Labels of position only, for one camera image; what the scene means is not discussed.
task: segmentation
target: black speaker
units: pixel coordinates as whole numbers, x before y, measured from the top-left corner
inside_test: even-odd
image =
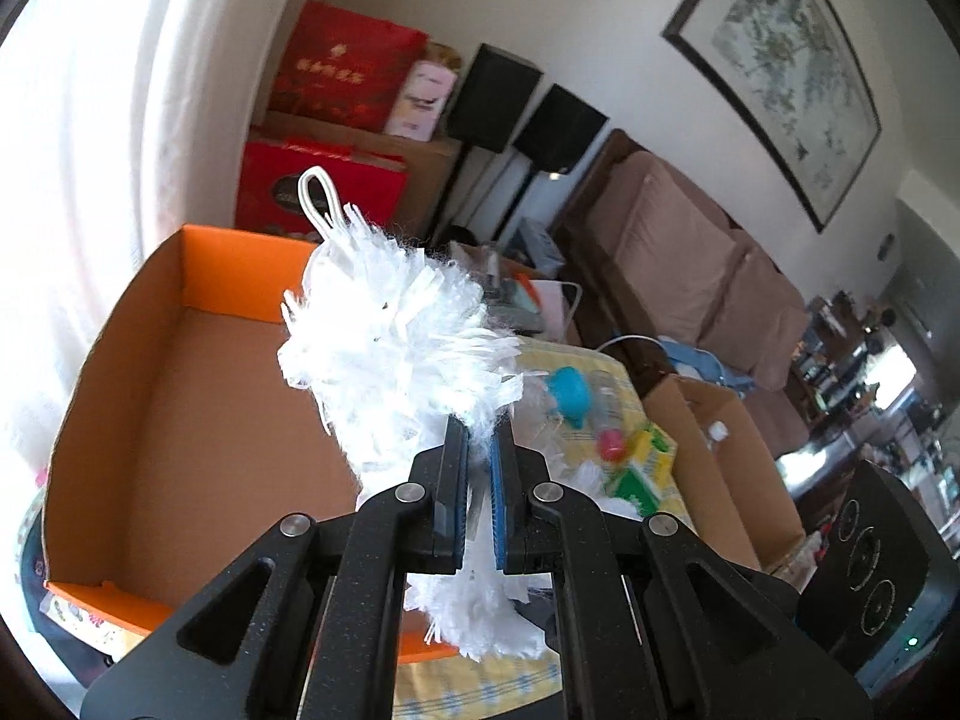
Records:
[[[554,84],[530,117],[514,148],[543,172],[568,173],[608,122],[596,108]]]
[[[526,59],[483,43],[446,120],[446,133],[501,153],[544,73]]]
[[[960,568],[920,503],[861,461],[796,622],[877,696],[929,654],[958,592]]]

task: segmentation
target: brown cardboard box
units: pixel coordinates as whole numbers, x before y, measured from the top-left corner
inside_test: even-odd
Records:
[[[147,634],[285,514],[354,510],[340,447],[277,363],[283,292],[313,250],[186,226],[133,279],[54,448],[43,536],[56,595]],[[424,649],[422,627],[410,641]]]
[[[674,480],[697,533],[719,555],[770,570],[803,541],[797,509],[735,392],[668,376],[643,408],[677,442]],[[714,453],[703,431],[717,420],[730,435]]]

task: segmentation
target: framed painting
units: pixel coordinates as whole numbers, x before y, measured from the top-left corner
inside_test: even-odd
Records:
[[[664,37],[750,125],[822,232],[880,136],[829,0],[684,0]]]

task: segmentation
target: white duster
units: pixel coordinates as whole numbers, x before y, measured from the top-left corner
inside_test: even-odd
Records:
[[[307,184],[318,179],[322,218]],[[467,271],[408,250],[341,208],[329,176],[299,180],[304,213],[323,237],[304,271],[304,292],[287,293],[290,331],[278,360],[291,386],[310,389],[360,481],[359,507],[406,481],[416,453],[443,443],[446,418],[469,428],[472,485],[464,567],[452,577],[411,575],[406,608],[429,617],[428,638],[465,656],[539,656],[544,634],[512,607],[529,581],[494,568],[488,446],[498,412],[520,399],[518,341],[488,323],[483,290]]]

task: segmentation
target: speaker stand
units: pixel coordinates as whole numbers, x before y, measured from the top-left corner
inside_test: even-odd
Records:
[[[517,208],[520,208],[520,204],[523,202],[523,196],[527,194],[527,190],[530,189],[530,185],[534,182],[538,173],[539,167],[531,162],[530,167],[527,167],[527,175],[523,177],[520,186],[517,187],[517,193],[514,194],[510,205],[507,206],[507,210],[505,210],[502,217],[500,217],[500,223],[496,225],[496,230],[493,231],[493,240],[498,241],[503,231],[507,229],[515,213],[517,213]]]
[[[467,157],[469,157],[470,152],[473,151],[472,143],[460,143],[460,150],[457,151],[457,158],[453,161],[453,167],[450,169],[450,175],[446,177],[446,183],[443,185],[443,189],[440,191],[440,197],[437,200],[437,205],[433,209],[433,215],[430,217],[430,223],[427,225],[426,233],[424,235],[424,243],[429,244],[437,234],[437,228],[440,226],[440,219],[443,218],[443,209],[446,208],[446,201],[450,197],[450,193],[453,191],[453,187],[457,183],[457,179],[460,177],[460,172],[464,168],[464,163],[467,162]]]

